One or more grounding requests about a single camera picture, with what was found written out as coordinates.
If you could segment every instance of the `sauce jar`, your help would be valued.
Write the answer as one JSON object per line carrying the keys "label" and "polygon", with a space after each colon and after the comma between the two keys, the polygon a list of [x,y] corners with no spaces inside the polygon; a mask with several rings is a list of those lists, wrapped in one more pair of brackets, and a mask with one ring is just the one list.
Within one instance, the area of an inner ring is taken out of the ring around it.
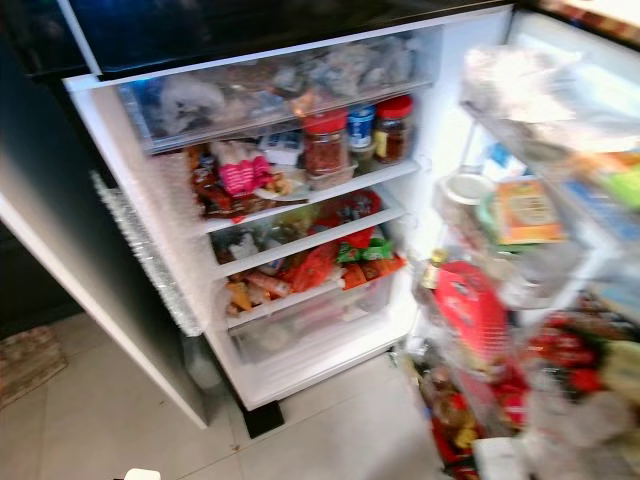
{"label": "sauce jar", "polygon": [[385,100],[376,106],[378,117],[373,139],[380,163],[395,163],[407,155],[412,109],[413,100],[409,95]]}
{"label": "sauce jar", "polygon": [[305,168],[312,175],[326,175],[349,165],[347,110],[309,115],[303,121]]}

